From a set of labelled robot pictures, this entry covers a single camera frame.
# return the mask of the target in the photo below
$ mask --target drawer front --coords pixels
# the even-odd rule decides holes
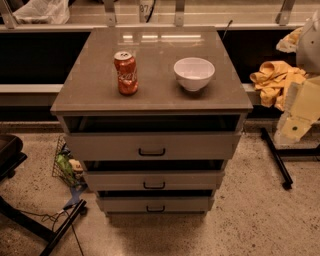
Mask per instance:
[[[99,160],[231,159],[240,134],[100,134],[65,138],[75,158]]]
[[[170,213],[207,212],[211,210],[213,197],[179,198],[97,198],[101,211],[108,213]]]
[[[224,171],[85,172],[93,191],[218,189]]]

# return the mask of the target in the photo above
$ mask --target open drawer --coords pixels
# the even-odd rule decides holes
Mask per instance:
[[[77,159],[231,159],[240,134],[105,133],[73,134],[65,140]]]

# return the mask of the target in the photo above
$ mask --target yellow cloth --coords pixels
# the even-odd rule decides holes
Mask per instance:
[[[302,27],[295,29],[289,35],[286,35],[276,45],[276,49],[281,52],[287,52],[287,53],[296,52],[301,31],[302,31]]]
[[[259,72],[252,73],[250,79],[256,90],[261,90],[261,105],[284,111],[287,91],[292,82],[301,84],[306,80],[303,69],[291,67],[284,61],[267,61],[262,63]]]

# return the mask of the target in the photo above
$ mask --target soda can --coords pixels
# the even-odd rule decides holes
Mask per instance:
[[[114,55],[118,74],[118,89],[123,95],[132,95],[138,90],[137,65],[131,53],[121,51]]]

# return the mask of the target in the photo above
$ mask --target black metal stand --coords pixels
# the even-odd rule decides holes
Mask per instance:
[[[26,158],[27,156],[22,152],[10,158],[9,161],[7,161],[5,165],[1,166],[0,168],[0,181],[2,181],[5,177],[13,177],[15,168],[18,167]],[[80,200],[79,203],[77,203],[74,207],[71,214],[69,214],[68,218],[63,222],[58,230],[54,232],[24,215],[19,210],[13,208],[0,196],[0,213],[48,242],[48,245],[41,253],[41,256],[49,255],[52,252],[68,228],[72,225],[76,217],[85,211],[85,205],[86,201]]]
[[[318,147],[314,149],[276,149],[267,130],[265,128],[261,128],[261,133],[262,133],[261,138],[267,142],[269,149],[285,180],[282,184],[283,188],[286,190],[291,189],[292,188],[291,185],[293,181],[281,157],[320,156],[320,145],[318,145]]]

